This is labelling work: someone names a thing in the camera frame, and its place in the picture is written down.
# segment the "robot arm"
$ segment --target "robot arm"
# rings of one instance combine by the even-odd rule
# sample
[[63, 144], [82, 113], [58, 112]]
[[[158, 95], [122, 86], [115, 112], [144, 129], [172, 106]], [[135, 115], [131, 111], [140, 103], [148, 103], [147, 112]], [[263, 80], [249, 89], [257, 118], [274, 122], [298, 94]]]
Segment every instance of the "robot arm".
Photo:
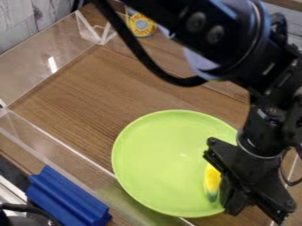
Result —
[[106, 0], [95, 0], [146, 67], [167, 82], [191, 87], [230, 80], [250, 92], [250, 113], [237, 146], [210, 138], [205, 158], [222, 173], [221, 203], [238, 215], [258, 205], [281, 224], [297, 208], [278, 171], [289, 147], [302, 156], [302, 56], [287, 44], [287, 22], [258, 0], [123, 0], [186, 48], [197, 77], [172, 78], [150, 61]]

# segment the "yellow object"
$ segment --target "yellow object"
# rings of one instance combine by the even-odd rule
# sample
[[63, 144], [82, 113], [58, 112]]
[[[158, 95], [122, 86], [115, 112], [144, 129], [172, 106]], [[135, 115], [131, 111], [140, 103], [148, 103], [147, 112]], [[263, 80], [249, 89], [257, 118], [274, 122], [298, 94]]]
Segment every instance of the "yellow object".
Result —
[[218, 190], [221, 185], [221, 173], [211, 164], [206, 166], [205, 174], [205, 193], [211, 202], [217, 200]]
[[126, 7], [126, 23], [136, 37], [147, 37], [156, 31], [154, 20], [128, 7]]

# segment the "blue block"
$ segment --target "blue block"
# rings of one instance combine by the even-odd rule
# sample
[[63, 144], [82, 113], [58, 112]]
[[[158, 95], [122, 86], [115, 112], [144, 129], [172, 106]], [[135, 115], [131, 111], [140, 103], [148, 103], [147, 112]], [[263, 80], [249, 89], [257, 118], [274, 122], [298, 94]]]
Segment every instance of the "blue block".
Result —
[[108, 207], [79, 186], [46, 166], [29, 177], [25, 195], [64, 226], [104, 226], [112, 216]]

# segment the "lime green plate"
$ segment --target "lime green plate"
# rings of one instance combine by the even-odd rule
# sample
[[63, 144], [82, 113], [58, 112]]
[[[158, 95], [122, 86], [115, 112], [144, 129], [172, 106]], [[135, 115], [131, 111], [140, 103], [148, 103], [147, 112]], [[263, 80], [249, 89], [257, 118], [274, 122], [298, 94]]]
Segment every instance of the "lime green plate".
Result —
[[140, 117], [118, 136], [112, 164], [127, 193], [166, 215], [202, 217], [223, 211], [207, 200], [203, 179], [206, 140], [235, 143], [237, 131], [217, 118], [187, 110]]

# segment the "wooden table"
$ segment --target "wooden table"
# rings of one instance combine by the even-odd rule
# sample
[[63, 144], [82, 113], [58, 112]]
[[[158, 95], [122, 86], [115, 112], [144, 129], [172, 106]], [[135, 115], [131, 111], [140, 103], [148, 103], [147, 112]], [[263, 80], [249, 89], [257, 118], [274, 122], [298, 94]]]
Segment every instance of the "wooden table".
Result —
[[[90, 20], [98, 20], [91, 5], [84, 13]], [[148, 48], [156, 53], [155, 46]], [[174, 87], [112, 46], [94, 46], [11, 109], [112, 172], [111, 150], [116, 136], [135, 119], [151, 112], [190, 109], [221, 118], [235, 128], [242, 126], [247, 116], [246, 99], [226, 94], [223, 87]], [[27, 173], [38, 173], [43, 164], [20, 161], [17, 148], [9, 148], [15, 151], [7, 157]], [[222, 214], [189, 221], [207, 226], [270, 224], [257, 207], [249, 207], [239, 217]], [[130, 223], [114, 213], [110, 225]]]

